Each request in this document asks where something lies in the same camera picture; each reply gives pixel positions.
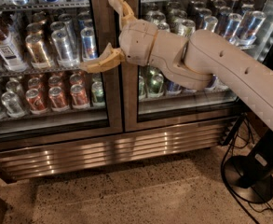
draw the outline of terrazzo floor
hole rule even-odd
[[[246,127],[239,135],[248,137]],[[236,144],[244,142],[238,138]],[[225,151],[212,147],[14,184],[0,179],[0,198],[8,204],[3,223],[254,223],[222,182]],[[273,224],[273,212],[257,213],[241,202],[259,223]]]

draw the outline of black base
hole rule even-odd
[[[241,187],[245,156],[231,157],[224,165],[223,178],[227,186],[241,199],[250,203],[266,203],[273,198],[273,177],[257,181],[248,188]]]

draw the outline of display cooler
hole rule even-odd
[[[178,2],[184,11],[193,2],[126,1],[138,18],[146,20],[151,7],[167,15],[169,2]],[[195,1],[207,7],[214,0]],[[228,6],[231,0],[224,1]],[[232,1],[239,6],[242,0]],[[273,0],[253,0],[253,9],[264,12],[266,19],[253,41],[241,44],[239,41],[235,46],[262,62],[273,46]],[[239,126],[242,113],[248,110],[215,74],[212,83],[203,91],[193,91],[172,83],[149,65],[139,67],[122,63],[101,74],[79,70],[79,63],[95,58],[90,56],[94,45],[98,55],[108,43],[114,48],[118,46],[118,16],[107,0],[0,0],[0,12],[0,16],[16,17],[19,27],[22,21],[24,30],[35,22],[35,14],[46,15],[50,24],[61,21],[62,14],[70,15],[77,54],[74,61],[65,62],[51,46],[52,63],[45,67],[34,60],[26,42],[23,49],[26,69],[15,71],[2,63],[1,95],[8,92],[9,81],[19,82],[27,95],[31,89],[29,81],[37,77],[43,82],[42,89],[47,97],[46,111],[35,110],[29,97],[22,97],[26,107],[23,114],[13,114],[3,98],[0,99],[0,177],[6,182],[223,145],[233,128]],[[79,26],[81,13],[88,14],[85,25],[95,34],[88,49],[84,42],[89,44],[89,40],[81,36]],[[25,33],[21,30],[18,39],[23,41]],[[48,43],[54,45],[54,39],[49,39]],[[75,102],[72,93],[73,75],[84,79],[88,100],[82,105]],[[61,77],[62,85],[58,87],[64,88],[66,105],[62,107],[55,104],[49,91],[49,80],[55,76]]]

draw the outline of floor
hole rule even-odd
[[[246,126],[239,135],[248,137]],[[236,144],[244,141],[238,138]],[[245,154],[252,146],[235,153]],[[212,147],[9,185],[0,179],[0,198],[8,204],[4,224],[254,223],[222,182],[226,149]],[[259,223],[273,224],[273,212],[257,213],[241,202]]]

